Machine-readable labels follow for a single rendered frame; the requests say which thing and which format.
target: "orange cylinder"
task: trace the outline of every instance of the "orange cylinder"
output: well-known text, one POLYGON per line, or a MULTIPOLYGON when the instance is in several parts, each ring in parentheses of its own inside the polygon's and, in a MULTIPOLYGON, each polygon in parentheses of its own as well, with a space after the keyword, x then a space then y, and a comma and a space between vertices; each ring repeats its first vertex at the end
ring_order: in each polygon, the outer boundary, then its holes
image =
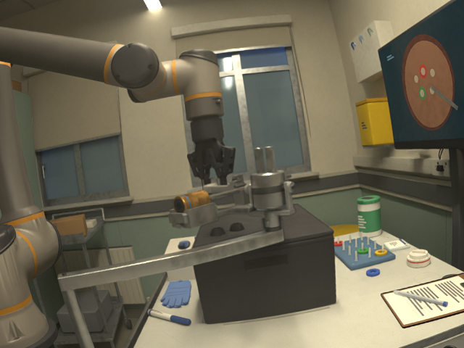
POLYGON ((174 210, 185 212, 187 209, 201 207, 209 203, 211 203, 210 195, 206 191, 198 191, 174 198, 174 210))

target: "pen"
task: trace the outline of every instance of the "pen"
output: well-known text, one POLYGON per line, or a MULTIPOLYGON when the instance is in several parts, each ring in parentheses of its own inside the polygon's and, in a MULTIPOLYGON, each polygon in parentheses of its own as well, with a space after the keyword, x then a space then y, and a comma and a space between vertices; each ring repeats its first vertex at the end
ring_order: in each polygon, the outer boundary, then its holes
POLYGON ((185 326, 189 326, 191 324, 191 320, 187 318, 178 317, 177 315, 171 315, 167 313, 160 312, 159 310, 148 310, 148 315, 164 319, 167 321, 172 321, 173 323, 182 324, 185 326))
POLYGON ((417 295, 413 295, 413 294, 408 294, 407 292, 398 291, 398 290, 393 291, 393 293, 396 294, 396 295, 404 296, 404 297, 410 297, 411 299, 419 299, 420 301, 434 303, 436 305, 441 305, 443 307, 448 306, 448 302, 440 301, 439 299, 429 299, 428 297, 422 297, 422 296, 417 296, 417 295))

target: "window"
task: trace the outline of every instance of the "window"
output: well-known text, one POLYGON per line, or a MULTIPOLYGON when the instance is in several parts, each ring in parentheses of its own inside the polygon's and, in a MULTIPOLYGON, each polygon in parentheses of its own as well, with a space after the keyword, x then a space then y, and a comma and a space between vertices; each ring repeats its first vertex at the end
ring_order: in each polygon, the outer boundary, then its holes
POLYGON ((37 153, 44 206, 128 196, 121 135, 37 153))
MULTIPOLYGON (((253 149, 266 146, 274 147, 277 167, 287 174, 309 172, 310 153, 291 47, 216 54, 225 110, 224 144, 236 148, 233 174, 243 173, 248 179, 256 172, 253 149)), ((189 131, 187 141, 192 152, 189 131)), ((193 182, 201 185, 198 178, 193 182)))

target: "window frame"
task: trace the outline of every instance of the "window frame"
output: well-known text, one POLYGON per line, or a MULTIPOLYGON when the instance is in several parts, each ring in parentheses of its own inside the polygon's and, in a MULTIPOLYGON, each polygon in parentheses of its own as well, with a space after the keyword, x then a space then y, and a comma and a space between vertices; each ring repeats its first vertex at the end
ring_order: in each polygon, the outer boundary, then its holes
MULTIPOLYGON (((250 122, 249 122, 247 96, 245 94, 243 76, 247 74, 269 73, 269 72, 275 72, 275 71, 289 71, 290 73, 291 87, 292 87, 293 95, 294 95, 295 109, 297 111, 299 138, 300 138, 300 142, 302 146, 302 156, 303 156, 302 165, 280 167, 279 170, 284 170, 285 174, 287 175, 311 172, 310 148, 309 148, 309 142, 308 142, 308 138, 306 134, 305 113, 303 110, 302 97, 301 97, 300 90, 299 90, 297 68, 296 68, 295 61, 294 61, 292 46, 291 45, 256 46, 256 47, 246 47, 246 48, 241 48, 241 49, 226 49, 222 51, 215 51, 214 53, 215 54, 232 53, 233 70, 227 71, 227 72, 219 72, 219 76, 220 78, 223 78, 226 76, 235 77, 237 99, 239 102, 241 131, 242 131, 242 135, 244 139, 246 168, 248 170, 246 173, 243 173, 244 179, 249 180, 250 175, 252 173, 256 173, 256 164, 254 162, 252 132, 251 132, 250 122), (241 69, 241 60, 240 60, 241 51, 249 51, 249 50, 256 50, 256 49, 272 49, 272 48, 279 48, 279 47, 285 48, 286 57, 287 57, 287 65, 279 65, 279 66, 273 66, 273 67, 253 67, 249 69, 241 69)), ((186 130, 187 149, 189 153, 192 153, 195 150, 195 144, 191 140, 190 122, 185 117, 186 115, 185 105, 184 103, 182 103, 182 105, 183 105, 183 113, 184 113, 184 118, 183 118, 184 126, 186 130)), ((215 175, 213 169, 212 169, 211 175, 212 176, 215 175)), ((235 175, 235 174, 228 175, 228 181, 231 179, 232 175, 235 175)), ((199 178, 194 177, 192 172, 191 172, 191 179, 192 179, 193 187, 202 186, 202 181, 199 178)))
POLYGON ((82 140, 79 142, 71 143, 71 144, 64 144, 60 146, 54 146, 48 149, 40 149, 36 150, 36 158, 37 158, 37 171, 38 171, 38 181, 41 189, 41 197, 43 202, 43 207, 53 207, 59 206, 63 204, 72 204, 72 203, 82 203, 82 202, 91 202, 91 201, 99 201, 103 199, 112 199, 112 198, 120 198, 124 196, 130 196, 129 194, 129 185, 128 185, 128 176, 125 170, 125 158, 124 158, 124 148, 123 148, 123 137, 121 133, 116 134, 109 134, 107 136, 100 136, 98 138, 91 138, 82 140), (80 145, 82 143, 86 143, 93 140, 99 140, 104 138, 111 138, 117 136, 117 140, 119 143, 119 154, 120 154, 120 161, 121 161, 121 170, 123 172, 123 183, 124 189, 114 190, 114 191, 106 191, 106 192, 99 192, 96 194, 87 194, 86 193, 86 183, 84 181, 84 172, 82 166, 82 157, 80 154, 80 145), (74 146, 74 160, 75 160, 75 167, 76 167, 76 174, 78 176, 78 187, 79 187, 79 195, 78 196, 71 196, 71 197, 62 197, 56 199, 47 199, 46 196, 46 189, 45 189, 45 182, 44 182, 44 173, 42 171, 42 151, 51 150, 51 149, 58 149, 60 147, 65 147, 73 145, 74 146))

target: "monitor screen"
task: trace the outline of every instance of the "monitor screen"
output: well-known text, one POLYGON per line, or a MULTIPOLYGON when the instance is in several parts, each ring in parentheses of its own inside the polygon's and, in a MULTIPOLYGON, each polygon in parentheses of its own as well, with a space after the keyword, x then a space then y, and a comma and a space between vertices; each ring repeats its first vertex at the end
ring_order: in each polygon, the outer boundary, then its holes
POLYGON ((464 148, 464 0, 378 50, 397 149, 464 148))

